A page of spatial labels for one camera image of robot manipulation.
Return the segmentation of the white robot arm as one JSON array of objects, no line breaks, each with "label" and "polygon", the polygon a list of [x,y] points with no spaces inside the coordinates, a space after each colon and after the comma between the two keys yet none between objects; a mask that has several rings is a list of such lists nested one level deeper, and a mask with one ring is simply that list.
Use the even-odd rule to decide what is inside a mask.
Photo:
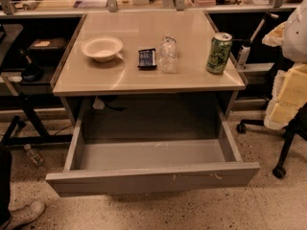
[{"label": "white robot arm", "polygon": [[280,46],[282,56],[294,64],[278,70],[274,77],[264,125],[279,130],[285,127],[307,104],[307,0],[262,39],[268,46]]}]

